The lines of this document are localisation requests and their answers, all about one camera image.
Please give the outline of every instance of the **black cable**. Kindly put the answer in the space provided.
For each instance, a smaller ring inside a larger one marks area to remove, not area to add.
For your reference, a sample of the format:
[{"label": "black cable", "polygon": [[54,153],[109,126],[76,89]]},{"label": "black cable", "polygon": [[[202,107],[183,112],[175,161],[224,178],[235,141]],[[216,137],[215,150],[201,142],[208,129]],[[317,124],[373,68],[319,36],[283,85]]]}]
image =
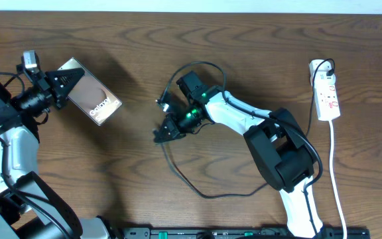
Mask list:
[{"label": "black cable", "polygon": [[51,214],[49,214],[47,211],[45,211],[43,208],[41,208],[39,205],[37,205],[36,203],[34,203],[33,201],[31,201],[30,199],[28,199],[24,194],[23,192],[21,191],[18,191],[15,187],[12,186],[12,184],[8,181],[8,178],[9,176],[6,174],[5,172],[5,165],[6,165],[6,162],[8,160],[8,152],[7,152],[7,148],[8,148],[8,145],[7,143],[0,138],[0,142],[3,146],[3,160],[2,160],[2,170],[1,170],[1,177],[3,178],[4,180],[4,183],[6,184],[6,186],[8,187],[8,189],[14,194],[16,195],[17,197],[19,197],[21,200],[23,200],[25,203],[27,203],[29,206],[31,206],[34,210],[36,210],[37,212],[43,214],[45,217],[47,217],[47,219],[49,219],[49,221],[51,221],[52,223],[54,223],[54,225],[61,231],[61,233],[63,234],[63,236],[65,238],[71,238],[69,233],[67,232],[67,230],[63,227],[63,225],[61,225],[61,223],[59,221],[57,221],[53,216],[51,216]]},{"label": "black cable", "polygon": [[45,112],[45,113],[46,113],[46,116],[43,119],[43,121],[42,122],[37,122],[36,125],[43,125],[43,124],[45,124],[48,121],[48,118],[49,118],[50,114],[48,114],[48,112]]},{"label": "black cable", "polygon": [[10,80],[8,80],[5,84],[4,84],[4,87],[7,87],[14,79],[18,79],[20,81],[20,84],[21,84],[21,94],[19,94],[17,97],[19,98],[20,96],[22,96],[24,93],[25,93],[25,83],[23,82],[23,80],[20,78],[20,75],[22,74],[21,73],[18,73],[18,74],[13,74],[13,73],[10,73],[10,72],[0,72],[0,75],[2,76],[11,76]]},{"label": "black cable", "polygon": [[237,194],[237,193],[227,193],[222,195],[205,195],[204,193],[200,192],[188,179],[185,177],[185,175],[179,170],[178,166],[172,161],[172,159],[169,158],[167,155],[166,149],[164,148],[163,143],[161,143],[161,147],[164,153],[164,157],[166,158],[167,164],[169,165],[169,169],[180,179],[182,182],[184,182],[188,187],[190,187],[191,190],[193,190],[198,196],[202,197],[203,199],[219,199],[224,197],[250,197],[253,196],[255,193],[260,191],[262,188],[264,188],[267,184],[263,184],[260,187],[256,188],[253,192],[249,194]]},{"label": "black cable", "polygon": [[[327,59],[327,60],[331,60],[331,61],[334,63],[334,68],[335,68],[335,62],[334,62],[334,60],[332,60],[332,59],[330,59],[330,58]],[[222,91],[222,97],[223,97],[223,99],[225,100],[225,103],[227,103],[227,104],[229,104],[230,106],[234,107],[235,109],[240,110],[240,111],[243,111],[243,112],[245,112],[246,114],[249,114],[249,115],[251,115],[251,116],[253,116],[253,117],[261,118],[261,119],[267,120],[267,121],[269,121],[269,122],[271,122],[271,123],[275,123],[275,124],[277,124],[277,125],[279,125],[279,126],[281,126],[281,127],[283,127],[283,128],[287,128],[287,129],[289,129],[292,133],[294,133],[295,135],[297,135],[297,137],[299,137],[301,140],[303,140],[303,142],[306,144],[306,146],[308,147],[308,149],[312,152],[312,156],[316,158],[316,161],[318,162],[318,166],[319,166],[319,172],[318,172],[317,176],[316,176],[314,179],[312,179],[309,183],[305,184],[304,187],[303,187],[303,193],[304,193],[304,196],[305,196],[305,198],[306,198],[306,201],[308,202],[307,188],[308,188],[309,186],[313,185],[314,183],[316,183],[316,182],[320,179],[320,177],[322,176],[322,172],[323,172],[324,168],[323,168],[323,166],[322,166],[322,161],[321,161],[321,158],[320,158],[318,152],[315,150],[315,148],[313,147],[313,145],[312,145],[312,144],[307,140],[307,138],[304,136],[304,133],[303,133],[300,129],[296,128],[295,126],[293,126],[293,125],[291,125],[291,124],[289,124],[289,123],[287,123],[287,122],[285,122],[285,121],[281,121],[281,120],[278,120],[278,119],[272,119],[272,118],[269,118],[269,117],[266,117],[266,116],[261,116],[261,115],[259,115],[259,114],[256,114],[255,112],[250,112],[250,111],[248,111],[248,110],[246,110],[246,109],[244,109],[244,108],[241,108],[241,107],[235,105],[234,103],[230,102],[230,100],[229,100],[229,99],[226,97],[226,95],[225,95],[226,82],[227,82],[226,72],[224,72],[224,71],[222,70],[222,68],[220,68],[219,66],[217,66],[217,65],[215,65],[215,64],[213,64],[213,63],[211,63],[211,62],[204,62],[204,63],[203,63],[203,62],[200,62],[200,64],[209,64],[209,65],[211,65],[211,66],[217,68],[217,69],[222,73],[222,76],[223,76],[223,88],[221,89],[221,91]],[[185,65],[185,66],[183,66],[183,67],[181,67],[179,70],[177,70],[177,71],[173,74],[172,78],[169,80],[168,85],[166,86],[166,89],[165,89],[165,92],[163,93],[163,95],[165,95],[166,91],[168,90],[168,87],[170,86],[170,83],[172,82],[174,76],[175,76],[178,72],[180,72],[181,70],[183,70],[184,68],[187,68],[187,67],[189,67],[189,66],[191,66],[191,65],[193,65],[193,62],[190,63],[190,64],[187,64],[187,65]],[[307,207],[308,207],[308,211],[309,211],[310,221],[311,221],[311,223],[312,223],[312,227],[313,227],[313,229],[314,229],[315,235],[317,235],[316,227],[315,227],[314,222],[313,222],[313,219],[312,219],[312,211],[311,211],[311,209],[310,209],[310,205],[307,204]]]},{"label": "black cable", "polygon": [[167,91],[169,90],[169,87],[170,85],[172,84],[172,81],[173,79],[175,78],[175,76],[181,71],[181,70],[184,70],[185,68],[188,68],[190,66],[193,66],[195,64],[208,64],[210,66],[213,66],[214,68],[217,68],[218,70],[220,70],[221,72],[223,72],[223,70],[219,67],[219,66],[216,66],[215,64],[211,63],[211,62],[206,62],[206,61],[202,61],[202,60],[199,60],[199,61],[195,61],[195,62],[191,62],[191,63],[188,63],[186,65],[184,65],[183,67],[179,68],[175,73],[173,73],[172,77],[170,77],[167,85],[166,85],[166,88],[164,89],[164,92],[162,94],[162,96],[160,97],[160,101],[163,102],[164,100],[164,97],[166,96],[166,93]]},{"label": "black cable", "polygon": [[319,67],[327,62],[331,60],[332,61],[332,64],[334,65],[333,68],[330,70],[332,73],[334,73],[334,71],[336,70],[336,62],[334,62],[334,60],[332,58],[328,58],[328,59],[325,59],[324,61],[322,61],[317,67],[316,67],[316,70],[315,72],[313,73],[313,80],[312,80],[312,101],[310,103],[310,110],[309,110],[309,124],[308,124],[308,130],[306,132],[306,137],[308,137],[309,135],[309,131],[310,131],[310,124],[312,123],[312,110],[313,110],[313,101],[315,100],[315,77],[316,77],[316,73],[318,72],[318,69]]},{"label": "black cable", "polygon": [[214,125],[214,124],[215,124],[215,122],[212,122],[212,123],[205,123],[204,125],[202,125],[202,126],[197,130],[197,132],[194,132],[194,133],[191,133],[191,134],[196,135],[196,134],[198,134],[198,133],[200,132],[200,130],[202,130],[202,128],[203,128],[204,126],[207,126],[207,125]]}]

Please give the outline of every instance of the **white power strip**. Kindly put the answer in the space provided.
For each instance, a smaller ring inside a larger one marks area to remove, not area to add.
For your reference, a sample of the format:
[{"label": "white power strip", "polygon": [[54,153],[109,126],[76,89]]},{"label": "white power strip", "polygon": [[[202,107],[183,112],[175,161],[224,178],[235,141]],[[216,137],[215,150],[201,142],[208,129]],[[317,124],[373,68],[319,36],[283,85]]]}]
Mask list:
[{"label": "white power strip", "polygon": [[336,178],[334,176],[334,128],[332,120],[340,116],[340,108],[338,106],[338,98],[336,91],[336,75],[332,70],[331,64],[328,60],[313,60],[309,64],[310,71],[310,84],[314,84],[314,99],[316,104],[316,112],[318,113],[318,120],[328,121],[330,123],[331,134],[331,148],[330,148],[330,176],[332,182],[332,189],[336,198],[338,214],[343,226],[343,239],[347,239],[348,232],[346,228],[346,221],[340,199],[338,197]]},{"label": "white power strip", "polygon": [[[331,70],[331,64],[324,60],[313,60],[309,64],[310,84],[315,83],[314,97],[318,120],[329,121],[340,116],[340,107],[338,106],[338,98],[336,92],[336,75],[327,75]],[[314,71],[321,64],[313,81]]]}]

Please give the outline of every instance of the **smartphone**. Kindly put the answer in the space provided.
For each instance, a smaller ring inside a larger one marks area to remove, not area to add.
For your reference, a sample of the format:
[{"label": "smartphone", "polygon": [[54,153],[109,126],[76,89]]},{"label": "smartphone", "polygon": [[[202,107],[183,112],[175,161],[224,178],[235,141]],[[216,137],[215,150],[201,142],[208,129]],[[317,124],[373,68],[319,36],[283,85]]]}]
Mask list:
[{"label": "smartphone", "polygon": [[122,101],[73,57],[59,70],[74,68],[84,69],[85,74],[68,97],[94,122],[102,125],[122,105]]}]

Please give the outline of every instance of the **wooden table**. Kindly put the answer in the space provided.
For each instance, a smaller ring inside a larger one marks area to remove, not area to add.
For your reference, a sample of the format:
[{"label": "wooden table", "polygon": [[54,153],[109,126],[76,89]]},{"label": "wooden table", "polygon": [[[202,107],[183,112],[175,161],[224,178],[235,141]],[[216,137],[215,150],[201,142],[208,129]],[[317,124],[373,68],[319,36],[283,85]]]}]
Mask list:
[{"label": "wooden table", "polygon": [[[227,71],[234,96],[258,108],[288,108],[305,130],[308,63],[334,58],[342,111],[334,120],[335,171],[344,214],[348,226],[382,238],[382,16],[0,12],[0,71],[14,72],[30,49],[44,70],[74,56],[124,102],[102,127],[73,104],[53,111],[39,128],[40,176],[79,217],[154,227],[287,223],[271,187],[250,198],[204,200],[169,171],[152,129],[164,117],[155,99],[177,68],[215,62]],[[196,70],[208,84],[221,84],[214,69]],[[19,84],[9,89],[18,93]],[[324,163],[314,185],[318,213],[340,226],[328,123],[316,113],[309,140]],[[168,148],[204,193],[248,193],[265,183],[242,136],[223,125]]]}]

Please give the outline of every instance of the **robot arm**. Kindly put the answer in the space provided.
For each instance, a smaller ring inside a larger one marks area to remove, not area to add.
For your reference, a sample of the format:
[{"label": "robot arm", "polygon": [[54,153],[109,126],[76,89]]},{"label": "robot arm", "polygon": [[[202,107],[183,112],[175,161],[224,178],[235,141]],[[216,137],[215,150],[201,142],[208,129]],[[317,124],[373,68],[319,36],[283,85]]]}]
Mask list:
[{"label": "robot arm", "polygon": [[[38,127],[35,117],[48,113],[49,107],[63,108],[67,95],[84,75],[81,68],[42,72],[34,51],[24,52],[19,74],[32,82],[19,96],[11,97],[0,83],[0,238],[63,238],[63,233],[36,208],[17,197],[7,187],[38,205],[51,215],[71,238],[115,238],[115,231],[100,218],[79,219],[73,210],[38,176]],[[37,217],[14,229],[21,214],[33,209]]]},{"label": "robot arm", "polygon": [[[275,123],[253,117],[225,102],[219,86],[209,88],[201,83],[194,72],[183,76],[176,83],[191,104],[181,112],[169,106],[174,105],[174,102],[159,100],[161,107],[170,109],[170,113],[160,130],[155,132],[155,142],[163,143],[183,138],[206,119],[228,126],[244,137],[262,177],[270,186],[280,191],[288,217],[288,229],[294,236],[313,238],[314,227],[318,233],[322,222],[316,213],[312,187],[309,186],[306,191],[313,220],[310,219],[303,193],[304,186],[312,180],[315,162],[305,143],[293,132]],[[285,121],[301,131],[286,109],[281,108],[275,112],[260,110],[234,98],[227,91],[224,93],[235,106],[257,115]],[[286,142],[275,148],[272,142],[281,138],[286,139]]]}]

